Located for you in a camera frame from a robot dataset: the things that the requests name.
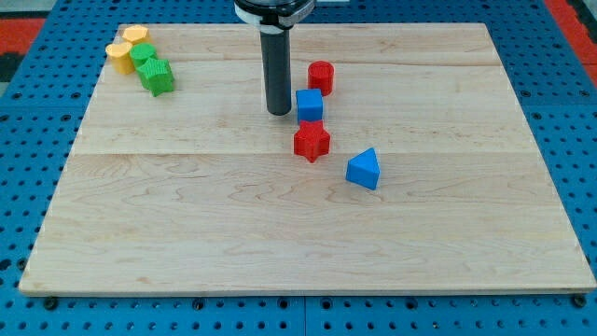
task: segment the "blue block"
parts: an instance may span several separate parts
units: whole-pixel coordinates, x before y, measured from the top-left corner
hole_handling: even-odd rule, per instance
[[[297,90],[297,122],[324,117],[324,98],[319,89]]]
[[[348,161],[346,180],[375,190],[380,178],[380,165],[375,149],[369,148]]]

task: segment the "blue pegboard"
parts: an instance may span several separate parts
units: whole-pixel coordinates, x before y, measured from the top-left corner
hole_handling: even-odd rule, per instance
[[[597,92],[534,0],[353,0],[307,22],[485,22],[565,209],[597,265]],[[17,290],[120,23],[239,22],[231,0],[61,0],[0,100],[0,334],[563,334],[597,297],[30,299]]]

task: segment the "blue triangular prism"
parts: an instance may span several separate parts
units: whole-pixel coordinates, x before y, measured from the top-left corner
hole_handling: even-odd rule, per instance
[[[368,172],[375,174],[380,173],[380,165],[377,162],[377,155],[375,155],[375,149],[373,149],[373,147],[350,159],[348,163]]]

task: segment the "green block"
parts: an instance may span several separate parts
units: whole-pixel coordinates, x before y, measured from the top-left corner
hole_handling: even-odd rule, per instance
[[[147,59],[147,62],[137,68],[144,88],[151,91],[154,97],[164,92],[174,91],[174,76],[168,60]]]
[[[137,69],[139,66],[145,64],[148,59],[158,58],[158,53],[156,52],[156,48],[149,44],[149,43],[140,43],[134,47],[132,47],[131,52],[131,59],[134,68]]]

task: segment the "yellow block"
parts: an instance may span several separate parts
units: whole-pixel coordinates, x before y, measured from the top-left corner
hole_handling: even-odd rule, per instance
[[[126,28],[122,33],[122,38],[131,42],[134,46],[138,45],[139,43],[151,43],[149,29],[140,24],[135,24]]]
[[[134,65],[131,60],[132,43],[122,42],[120,44],[110,44],[105,47],[105,53],[112,63],[114,70],[122,75],[128,75],[134,71]]]

